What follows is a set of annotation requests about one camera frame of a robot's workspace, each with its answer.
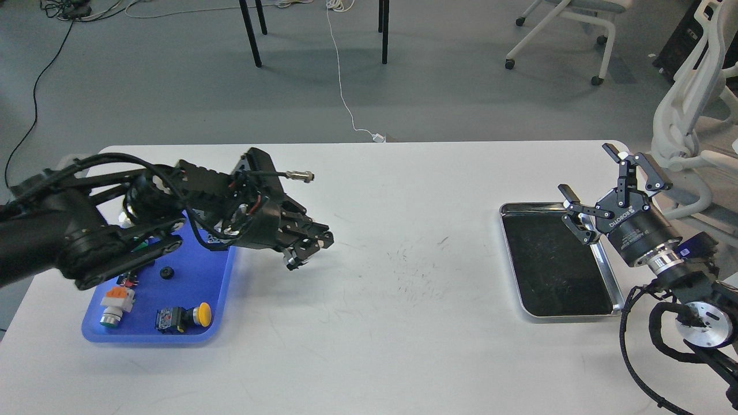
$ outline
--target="black table leg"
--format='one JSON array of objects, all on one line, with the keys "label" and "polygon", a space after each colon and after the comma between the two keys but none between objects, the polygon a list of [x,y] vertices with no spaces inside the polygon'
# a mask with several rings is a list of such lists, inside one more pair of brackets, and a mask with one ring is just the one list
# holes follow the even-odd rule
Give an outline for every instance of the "black table leg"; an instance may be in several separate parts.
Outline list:
[{"label": "black table leg", "polygon": [[379,0],[379,32],[382,33],[382,23],[384,23],[384,0]]},{"label": "black table leg", "polygon": [[390,0],[382,0],[382,63],[387,64],[387,41],[390,34]]},{"label": "black table leg", "polygon": [[261,25],[261,34],[266,34],[266,22],[264,21],[264,10],[261,6],[261,0],[256,0],[256,13],[259,15],[259,24]]},{"label": "black table leg", "polygon": [[246,34],[249,36],[249,43],[251,44],[251,53],[254,55],[254,63],[257,68],[261,68],[261,57],[259,56],[259,47],[256,46],[256,37],[254,36],[254,27],[251,25],[251,17],[249,17],[249,6],[246,5],[246,0],[238,0],[238,4],[241,6],[241,15],[244,16],[244,24],[246,25]]}]

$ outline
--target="blue tray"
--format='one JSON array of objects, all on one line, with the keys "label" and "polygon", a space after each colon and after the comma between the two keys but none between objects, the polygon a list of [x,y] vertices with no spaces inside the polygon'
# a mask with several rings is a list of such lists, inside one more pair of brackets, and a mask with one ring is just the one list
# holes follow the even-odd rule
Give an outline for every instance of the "blue tray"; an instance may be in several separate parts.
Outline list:
[{"label": "blue tray", "polygon": [[[105,293],[116,286],[117,278],[106,281],[94,291],[82,319],[82,336],[94,343],[199,343],[211,338],[220,326],[225,307],[228,281],[233,266],[234,249],[212,252],[200,246],[186,224],[177,232],[182,246],[157,259],[154,265],[141,270],[131,312],[124,312],[118,327],[100,325]],[[207,234],[201,231],[203,239]],[[159,276],[163,267],[172,267],[174,276],[165,280]],[[213,321],[208,327],[194,326],[182,334],[162,334],[154,328],[156,311],[165,307],[189,309],[201,302],[210,305]]]}]

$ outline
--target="gray floor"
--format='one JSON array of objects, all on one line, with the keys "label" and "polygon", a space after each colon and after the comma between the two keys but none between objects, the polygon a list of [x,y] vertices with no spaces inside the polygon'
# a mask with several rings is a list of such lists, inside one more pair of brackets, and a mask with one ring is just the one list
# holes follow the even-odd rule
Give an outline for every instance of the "gray floor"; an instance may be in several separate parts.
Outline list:
[{"label": "gray floor", "polygon": [[[113,3],[92,6],[101,11]],[[516,27],[528,3],[392,1],[386,66],[376,0],[332,13],[356,127],[398,141],[604,139],[648,150],[653,112],[669,88],[649,55],[659,53],[691,1],[637,1],[619,16],[600,87],[589,83],[602,53],[597,29],[574,21],[552,23],[513,71],[504,69],[505,54],[545,13],[542,6]],[[131,12],[232,5],[157,0]],[[13,157],[10,182],[108,145],[368,141],[351,129],[339,97],[324,3],[265,13],[269,35],[257,35],[261,69],[238,10],[76,24],[39,83],[38,125]],[[35,1],[0,7],[3,164],[32,122],[33,82],[67,28]],[[9,195],[0,189],[0,200]],[[8,327],[29,282],[0,290],[0,328]]]}]

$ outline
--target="white chair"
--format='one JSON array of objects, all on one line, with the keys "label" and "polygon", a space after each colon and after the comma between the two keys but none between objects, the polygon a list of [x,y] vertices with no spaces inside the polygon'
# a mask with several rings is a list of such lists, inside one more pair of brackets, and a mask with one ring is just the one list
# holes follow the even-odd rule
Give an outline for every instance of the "white chair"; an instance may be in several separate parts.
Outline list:
[{"label": "white chair", "polygon": [[[523,14],[517,18],[515,24],[522,26],[533,10],[538,7],[543,0],[535,0]],[[572,20],[583,21],[584,23],[594,24],[605,28],[605,34],[597,38],[597,44],[605,45],[604,55],[602,56],[602,65],[599,74],[592,77],[592,85],[600,85],[607,74],[607,65],[610,63],[610,56],[613,53],[613,44],[615,43],[615,15],[625,12],[630,8],[632,0],[546,0],[547,3],[555,4],[553,10],[536,25],[526,37],[524,37],[505,57],[505,68],[513,69],[515,67],[515,56],[525,47],[528,42],[533,39],[543,28],[554,19],[554,17],[569,18]]]},{"label": "white chair", "polygon": [[[703,0],[694,18],[704,34],[656,109],[651,154],[674,182],[664,216],[738,247],[738,99],[725,86],[738,67],[722,69],[738,32],[738,0]],[[701,116],[718,97],[730,116]]]}]

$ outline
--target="yellow button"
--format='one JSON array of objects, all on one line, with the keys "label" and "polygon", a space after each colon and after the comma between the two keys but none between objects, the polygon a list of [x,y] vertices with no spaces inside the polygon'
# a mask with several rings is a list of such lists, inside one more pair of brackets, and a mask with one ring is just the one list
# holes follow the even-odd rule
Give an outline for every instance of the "yellow button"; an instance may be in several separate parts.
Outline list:
[{"label": "yellow button", "polygon": [[200,326],[208,327],[212,319],[213,314],[210,311],[210,305],[208,303],[200,303],[200,306],[197,307],[197,321],[200,323]]}]

